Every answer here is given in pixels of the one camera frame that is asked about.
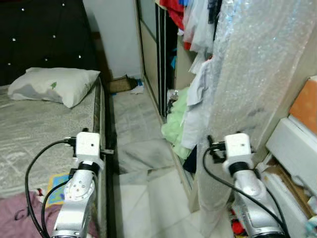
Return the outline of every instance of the black cable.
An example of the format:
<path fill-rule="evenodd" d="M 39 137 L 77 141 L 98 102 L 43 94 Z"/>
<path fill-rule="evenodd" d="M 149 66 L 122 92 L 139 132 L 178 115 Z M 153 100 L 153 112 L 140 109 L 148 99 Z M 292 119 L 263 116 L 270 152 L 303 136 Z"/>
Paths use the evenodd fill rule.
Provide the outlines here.
<path fill-rule="evenodd" d="M 286 225 L 286 221 L 285 221 L 285 218 L 284 218 L 284 215 L 283 215 L 283 212 L 282 212 L 282 209 L 281 207 L 279 206 L 278 202 L 276 201 L 276 198 L 274 197 L 274 195 L 271 193 L 270 190 L 266 189 L 267 192 L 269 193 L 269 195 L 271 196 L 271 198 L 273 199 L 274 203 L 276 204 L 276 207 L 278 209 L 278 212 L 281 216 L 281 219 L 282 219 L 282 222 L 284 223 L 284 231 L 285 231 L 285 234 L 290 237 L 289 233 L 288 233 L 288 229 L 287 229 L 287 225 Z"/>
<path fill-rule="evenodd" d="M 57 186 L 55 186 L 54 188 L 52 188 L 52 189 L 49 191 L 49 193 L 46 195 L 46 197 L 45 197 L 45 199 L 44 199 L 44 201 L 43 201 L 42 209 L 41 209 L 41 223 L 42 223 L 43 232 L 44 232 L 48 237 L 50 237 L 50 235 L 49 235 L 49 232 L 48 232 L 48 230 L 47 230 L 47 228 L 46 228 L 46 224 L 45 224 L 45 205 L 46 205 L 46 202 L 47 202 L 49 196 L 50 196 L 56 189 L 58 189 L 58 188 L 64 186 L 65 184 L 68 183 L 68 181 L 62 182 L 62 183 L 60 183 L 59 185 L 57 185 Z"/>
<path fill-rule="evenodd" d="M 234 185 L 230 184 L 229 182 L 217 177 L 216 175 L 214 175 L 212 172 L 210 172 L 208 170 L 208 168 L 206 167 L 206 154 L 211 151 L 212 148 L 208 148 L 203 155 L 203 167 L 205 169 L 205 171 L 207 172 L 207 174 L 212 177 L 214 180 L 217 180 L 218 182 L 230 187 L 232 190 L 242 194 L 243 196 L 245 196 L 246 198 L 250 199 L 251 201 L 253 201 L 255 204 L 257 204 L 258 206 L 260 206 L 263 210 L 265 210 L 267 213 L 269 213 L 275 220 L 276 222 L 282 227 L 284 228 L 285 225 L 281 222 L 281 220 L 274 214 L 272 213 L 268 208 L 266 208 L 264 205 L 262 205 L 260 202 L 258 202 L 257 200 L 255 200 L 253 197 L 249 196 L 248 194 L 246 194 L 244 191 L 236 188 Z"/>
<path fill-rule="evenodd" d="M 29 213 L 30 213 L 30 216 L 31 216 L 31 219 L 36 227 L 36 229 L 38 230 L 38 232 L 40 233 L 41 237 L 42 238 L 50 238 L 48 237 L 42 230 L 39 222 L 36 220 L 36 217 L 35 217 L 35 214 L 34 214 L 34 211 L 33 211 L 33 207 L 32 207 L 32 204 L 31 204 L 31 198 L 30 198 L 30 191 L 29 191 L 29 173 L 30 173 L 30 170 L 33 166 L 33 164 L 36 162 L 36 160 L 40 157 L 40 155 L 42 155 L 47 149 L 49 149 L 50 147 L 54 146 L 54 145 L 57 145 L 57 144 L 62 144 L 62 143 L 67 143 L 67 140 L 59 140 L 59 141 L 56 141 L 56 142 L 53 142 L 52 144 L 49 144 L 48 146 L 46 146 L 43 150 L 41 150 L 35 157 L 34 159 L 32 160 L 32 162 L 30 163 L 29 167 L 27 168 L 26 170 L 26 173 L 25 173 L 25 196 L 26 196 L 26 202 L 27 202 L 27 205 L 28 205 L 28 210 L 29 210 Z"/>

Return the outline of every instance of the orange box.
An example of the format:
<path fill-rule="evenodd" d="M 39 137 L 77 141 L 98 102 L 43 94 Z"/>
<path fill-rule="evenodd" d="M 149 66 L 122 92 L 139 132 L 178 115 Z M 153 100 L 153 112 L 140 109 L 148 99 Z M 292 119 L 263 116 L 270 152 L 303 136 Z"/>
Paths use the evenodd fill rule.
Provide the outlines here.
<path fill-rule="evenodd" d="M 317 134 L 317 76 L 308 78 L 291 107 L 290 114 Z"/>

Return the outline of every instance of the pink blanket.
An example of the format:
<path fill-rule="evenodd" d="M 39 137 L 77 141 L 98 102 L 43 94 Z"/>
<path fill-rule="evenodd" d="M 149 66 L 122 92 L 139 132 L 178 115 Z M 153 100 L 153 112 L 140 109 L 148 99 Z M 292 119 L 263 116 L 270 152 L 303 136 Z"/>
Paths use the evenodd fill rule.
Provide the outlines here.
<path fill-rule="evenodd" d="M 30 196 L 35 216 L 41 224 L 42 203 L 36 198 L 35 192 L 30 192 Z M 45 210 L 45 221 L 49 234 L 53 231 L 60 208 L 61 205 L 52 205 Z M 89 234 L 98 237 L 96 227 L 92 222 L 89 224 L 88 230 Z M 0 237 L 41 238 L 28 214 L 24 193 L 0 200 Z"/>

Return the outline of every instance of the tiled floor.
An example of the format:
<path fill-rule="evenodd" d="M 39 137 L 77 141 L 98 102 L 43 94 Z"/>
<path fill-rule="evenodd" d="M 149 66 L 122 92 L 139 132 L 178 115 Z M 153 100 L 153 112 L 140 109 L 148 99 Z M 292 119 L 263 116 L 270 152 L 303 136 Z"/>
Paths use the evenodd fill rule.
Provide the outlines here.
<path fill-rule="evenodd" d="M 191 214 L 150 96 L 113 97 L 120 175 L 114 188 L 118 238 L 203 238 Z M 228 220 L 223 217 L 220 224 Z M 211 238 L 231 238 L 218 226 Z"/>

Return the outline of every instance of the bed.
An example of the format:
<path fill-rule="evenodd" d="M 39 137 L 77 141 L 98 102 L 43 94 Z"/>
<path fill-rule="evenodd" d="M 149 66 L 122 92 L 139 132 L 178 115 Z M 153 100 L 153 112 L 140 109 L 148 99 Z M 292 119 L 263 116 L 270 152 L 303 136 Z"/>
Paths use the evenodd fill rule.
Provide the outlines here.
<path fill-rule="evenodd" d="M 98 70 L 98 62 L 81 0 L 0 1 L 0 197 L 24 191 L 32 158 L 49 143 L 75 136 L 83 128 L 101 134 L 111 149 L 111 106 L 102 75 L 80 104 L 72 109 L 50 101 L 14 101 L 10 83 L 30 67 Z M 30 188 L 47 188 L 54 174 L 74 167 L 71 147 L 57 145 L 33 166 Z M 99 174 L 97 215 L 100 237 L 107 237 L 108 163 Z"/>

